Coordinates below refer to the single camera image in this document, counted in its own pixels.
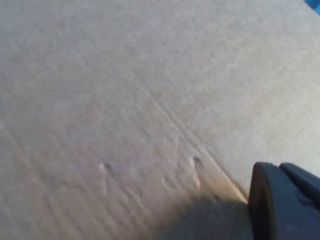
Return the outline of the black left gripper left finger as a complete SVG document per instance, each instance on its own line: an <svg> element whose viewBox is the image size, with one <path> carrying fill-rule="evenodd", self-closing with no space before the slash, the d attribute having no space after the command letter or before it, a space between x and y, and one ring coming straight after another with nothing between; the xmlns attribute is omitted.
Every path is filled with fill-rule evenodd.
<svg viewBox="0 0 320 240"><path fill-rule="evenodd" d="M255 240L318 240L320 207L280 169L268 162L253 165L248 211Z"/></svg>

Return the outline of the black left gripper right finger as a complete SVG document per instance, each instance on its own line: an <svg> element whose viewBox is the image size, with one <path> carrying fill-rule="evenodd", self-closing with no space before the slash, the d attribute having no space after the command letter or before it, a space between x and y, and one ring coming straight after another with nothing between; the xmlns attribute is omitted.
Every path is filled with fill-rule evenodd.
<svg viewBox="0 0 320 240"><path fill-rule="evenodd" d="M290 178L293 184L309 199L317 208L320 207L320 178L302 169L293 163L281 163L279 168Z"/></svg>

